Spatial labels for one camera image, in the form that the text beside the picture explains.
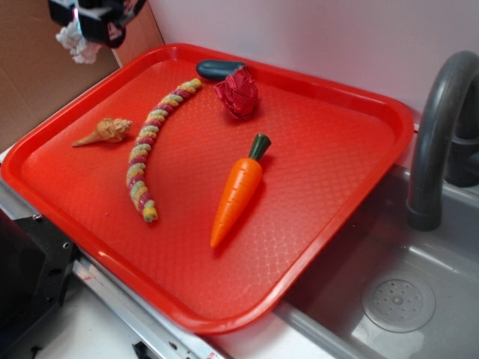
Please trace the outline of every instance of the gray faucet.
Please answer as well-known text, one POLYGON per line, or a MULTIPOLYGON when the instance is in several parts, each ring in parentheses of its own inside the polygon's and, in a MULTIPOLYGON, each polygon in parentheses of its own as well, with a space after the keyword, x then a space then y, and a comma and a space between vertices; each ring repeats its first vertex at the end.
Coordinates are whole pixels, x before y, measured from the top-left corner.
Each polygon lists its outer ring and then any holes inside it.
POLYGON ((434 81, 419 127, 409 179, 408 223, 441 224, 442 183, 479 183, 479 56, 452 55, 434 81))

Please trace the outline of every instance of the red crinkled ball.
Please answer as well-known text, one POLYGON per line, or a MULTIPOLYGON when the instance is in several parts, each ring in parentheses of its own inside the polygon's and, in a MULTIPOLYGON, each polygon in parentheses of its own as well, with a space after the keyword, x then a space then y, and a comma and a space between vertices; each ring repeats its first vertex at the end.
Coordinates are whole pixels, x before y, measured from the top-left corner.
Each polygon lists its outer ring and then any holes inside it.
POLYGON ((235 70, 233 75, 215 85, 216 96, 232 118, 247 120, 257 102, 257 87, 248 67, 235 70))

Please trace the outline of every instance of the seashell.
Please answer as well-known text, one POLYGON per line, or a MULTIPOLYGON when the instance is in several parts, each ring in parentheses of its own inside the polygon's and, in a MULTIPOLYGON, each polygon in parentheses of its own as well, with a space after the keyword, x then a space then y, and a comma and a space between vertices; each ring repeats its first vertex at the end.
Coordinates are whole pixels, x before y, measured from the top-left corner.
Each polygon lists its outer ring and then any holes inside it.
POLYGON ((132 121, 117 118, 113 120, 111 117, 101 120, 95 130, 88 136, 73 144, 74 147, 85 146, 86 144, 94 144, 95 142, 120 142, 128 135, 132 121))

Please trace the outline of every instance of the gray sink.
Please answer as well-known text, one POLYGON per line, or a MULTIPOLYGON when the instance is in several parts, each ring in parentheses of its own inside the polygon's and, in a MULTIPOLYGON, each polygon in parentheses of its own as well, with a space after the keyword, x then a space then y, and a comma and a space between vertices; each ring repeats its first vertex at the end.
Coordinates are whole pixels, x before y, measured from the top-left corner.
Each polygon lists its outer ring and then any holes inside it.
POLYGON ((418 232, 408 180, 393 168, 284 301, 345 356, 479 358, 479 196, 445 185, 441 227, 418 232))

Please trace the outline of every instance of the sink drain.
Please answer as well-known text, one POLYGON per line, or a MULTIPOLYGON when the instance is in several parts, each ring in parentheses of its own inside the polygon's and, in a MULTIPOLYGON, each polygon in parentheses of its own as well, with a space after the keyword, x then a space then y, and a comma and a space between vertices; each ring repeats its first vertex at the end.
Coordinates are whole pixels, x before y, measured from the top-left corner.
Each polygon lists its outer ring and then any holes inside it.
POLYGON ((408 272, 388 271, 367 283, 362 306, 377 326, 394 333, 406 333, 429 322, 435 300, 424 280, 408 272))

